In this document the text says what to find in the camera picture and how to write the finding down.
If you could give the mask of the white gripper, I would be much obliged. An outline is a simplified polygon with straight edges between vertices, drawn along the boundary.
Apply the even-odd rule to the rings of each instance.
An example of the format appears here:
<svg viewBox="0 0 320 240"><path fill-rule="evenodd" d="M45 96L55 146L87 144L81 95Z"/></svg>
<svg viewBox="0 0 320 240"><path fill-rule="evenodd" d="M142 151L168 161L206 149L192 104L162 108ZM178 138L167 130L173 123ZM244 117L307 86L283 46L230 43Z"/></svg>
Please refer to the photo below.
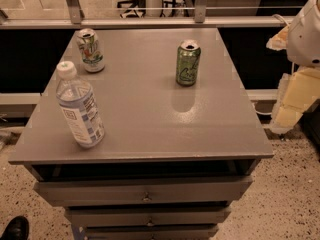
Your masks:
<svg viewBox="0 0 320 240"><path fill-rule="evenodd" d="M276 134L290 131L320 98L320 0L308 0L290 27L270 38L266 47L280 51L287 48L289 61L299 65L292 75L279 82L277 101L271 114L270 130Z"/></svg>

